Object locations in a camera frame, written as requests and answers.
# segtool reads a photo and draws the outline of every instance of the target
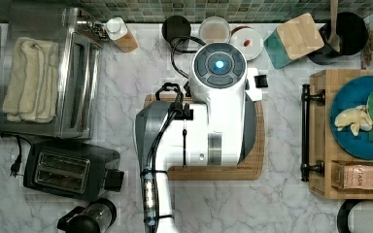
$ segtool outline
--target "folded towel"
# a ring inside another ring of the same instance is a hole
[[[18,38],[11,78],[3,104],[10,121],[41,123],[55,116],[58,82],[58,44]]]

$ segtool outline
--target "tray handle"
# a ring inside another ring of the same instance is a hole
[[[324,175],[324,162],[317,160],[317,164],[310,165],[310,101],[316,101],[318,106],[325,105],[325,90],[319,90],[318,94],[311,95],[310,85],[302,85],[301,103],[302,103],[302,162],[301,162],[301,181],[308,182],[310,172],[314,171],[319,175]]]

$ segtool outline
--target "bottle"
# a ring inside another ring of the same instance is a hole
[[[108,36],[114,43],[125,53],[131,52],[138,48],[134,36],[126,27],[122,18],[115,17],[106,23]]]

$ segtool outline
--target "marble countertop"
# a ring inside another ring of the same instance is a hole
[[[248,24],[266,38],[278,24]],[[186,81],[172,68],[170,50],[159,24],[128,24],[139,44],[124,54],[112,42],[103,45],[102,69],[93,138],[90,143],[120,152],[125,171],[121,193],[106,197],[118,208],[109,232],[144,232],[138,159],[132,125],[145,97],[165,82]],[[193,25],[196,35],[197,25]],[[176,56],[189,69],[190,55]],[[267,52],[248,63],[268,75],[262,101],[266,152],[260,178],[240,182],[170,182],[175,222],[180,232],[336,232],[340,201],[325,200],[300,180],[301,86],[326,68],[359,68],[359,54],[341,57],[330,66],[307,57],[281,70],[273,68]],[[29,146],[22,144],[23,154]],[[10,177],[17,143],[0,138],[0,233],[57,232],[57,221],[75,206],[87,203],[27,189],[22,177]]]

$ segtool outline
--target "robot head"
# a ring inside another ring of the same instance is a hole
[[[247,61],[238,49],[227,43],[212,43],[201,48],[191,65],[191,84],[215,89],[245,84]]]

